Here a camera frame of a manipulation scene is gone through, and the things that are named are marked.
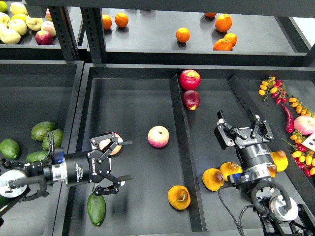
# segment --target pink apple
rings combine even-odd
[[[40,30],[45,30],[47,32],[50,32],[52,37],[56,36],[56,30],[54,27],[54,23],[51,21],[45,21],[41,24]]]
[[[51,19],[51,15],[50,15],[50,12],[49,12],[49,9],[48,9],[48,8],[47,8],[47,10],[46,10],[45,19],[46,19],[47,21],[53,21],[53,20]]]
[[[148,141],[155,148],[162,148],[168,143],[169,133],[163,126],[154,126],[148,133]]]
[[[47,32],[45,30],[40,30],[36,33],[35,41],[39,45],[53,45],[53,38],[50,32]]]
[[[315,119],[310,116],[299,116],[294,121],[294,128],[302,135],[309,135],[315,132]]]

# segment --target tray divider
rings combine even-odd
[[[169,79],[169,87],[173,105],[175,129],[181,156],[184,184],[189,190],[191,203],[189,217],[193,232],[207,231],[202,207],[196,166],[193,162],[192,142],[185,107],[182,103],[183,91],[178,83],[177,74]]]
[[[242,104],[243,108],[247,111],[249,107],[252,107],[254,112],[260,116],[262,119],[269,120],[268,117],[272,114],[263,115],[263,112],[259,109],[256,103],[253,101],[251,96],[248,94],[247,90],[243,86],[239,78],[234,75],[231,79],[228,80],[228,84],[234,92],[237,99]],[[300,170],[298,165],[295,163],[294,159],[291,158],[291,153],[284,145],[283,140],[278,136],[276,130],[271,123],[269,123],[271,130],[273,131],[274,139],[268,143],[268,146],[272,151],[283,150],[288,157],[288,167],[285,170],[286,175],[289,177],[290,181],[293,183],[294,187],[302,197],[305,204],[308,206],[313,215],[315,215],[315,202],[313,192],[315,191],[314,187],[311,185],[303,171]]]

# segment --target black cable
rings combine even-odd
[[[244,233],[243,231],[241,230],[239,224],[237,223],[236,221],[236,218],[234,217],[233,213],[230,211],[230,209],[227,207],[227,205],[224,203],[223,199],[222,199],[222,196],[221,196],[221,189],[224,189],[224,188],[228,188],[228,187],[232,187],[233,185],[227,185],[227,186],[224,186],[224,187],[220,187],[219,190],[218,190],[218,196],[220,198],[220,201],[221,203],[223,204],[223,206],[225,207],[225,209],[227,210],[227,212],[232,216],[233,220],[234,220],[234,223],[237,227],[237,230],[238,230],[238,233],[241,235],[241,236],[244,236]]]
[[[238,225],[239,225],[240,230],[242,231],[243,235],[244,235],[244,232],[243,232],[243,228],[242,228],[242,217],[243,217],[245,211],[246,211],[248,208],[254,208],[254,206],[253,206],[253,205],[248,205],[248,206],[244,207],[243,210],[241,211],[240,216],[238,217]]]

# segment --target yellow apple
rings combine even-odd
[[[0,39],[5,44],[17,44],[21,36],[14,29],[4,29],[0,34]]]
[[[39,31],[42,23],[43,19],[41,18],[34,18],[30,16],[27,16],[26,18],[26,25],[33,31]]]
[[[28,27],[26,26],[26,23],[21,19],[15,19],[12,21],[9,21],[9,29],[13,29],[17,31],[21,36],[26,34],[28,31]]]

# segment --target chili pepper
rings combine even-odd
[[[294,118],[293,115],[291,113],[291,111],[285,106],[285,105],[281,105],[285,115],[286,115],[286,126],[285,126],[285,130],[287,133],[292,133],[294,131]]]
[[[281,103],[281,98],[278,97],[278,98],[276,99],[276,104],[280,104],[280,103]]]
[[[311,177],[311,173],[309,169],[304,170],[304,174],[309,178]]]

